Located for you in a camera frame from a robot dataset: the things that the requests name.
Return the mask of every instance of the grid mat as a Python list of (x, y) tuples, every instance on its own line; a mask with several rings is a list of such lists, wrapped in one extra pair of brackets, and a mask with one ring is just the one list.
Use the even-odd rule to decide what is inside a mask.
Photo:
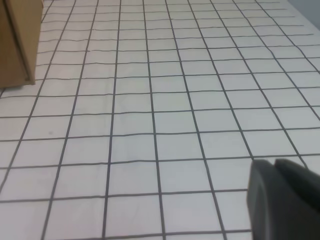
[(0, 238), (250, 240), (250, 164), (320, 173), (320, 38), (275, 0), (45, 0), (0, 89)]

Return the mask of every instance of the cardboard box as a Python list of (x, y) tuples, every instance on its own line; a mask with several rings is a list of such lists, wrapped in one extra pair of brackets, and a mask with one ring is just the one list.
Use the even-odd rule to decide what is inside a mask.
[(0, 1), (0, 88), (35, 83), (41, 0)]

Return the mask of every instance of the dark gray plastic object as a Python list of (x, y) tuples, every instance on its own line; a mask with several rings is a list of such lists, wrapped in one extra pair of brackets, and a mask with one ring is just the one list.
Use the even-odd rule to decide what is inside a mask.
[(251, 164), (253, 240), (320, 240), (320, 176), (286, 159)]

